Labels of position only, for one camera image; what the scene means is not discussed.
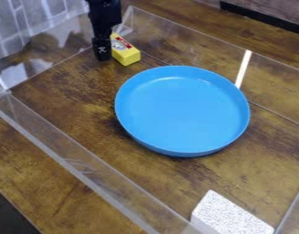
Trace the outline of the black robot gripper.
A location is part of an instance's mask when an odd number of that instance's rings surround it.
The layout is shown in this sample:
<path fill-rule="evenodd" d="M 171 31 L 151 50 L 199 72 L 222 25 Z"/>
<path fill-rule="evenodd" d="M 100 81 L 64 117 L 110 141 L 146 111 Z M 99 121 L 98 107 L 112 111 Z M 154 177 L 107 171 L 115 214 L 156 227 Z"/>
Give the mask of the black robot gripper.
<path fill-rule="evenodd" d="M 122 0 L 86 0 L 90 7 L 88 17 L 92 23 L 92 51 L 99 61 L 112 58 L 112 27 L 122 23 Z"/>

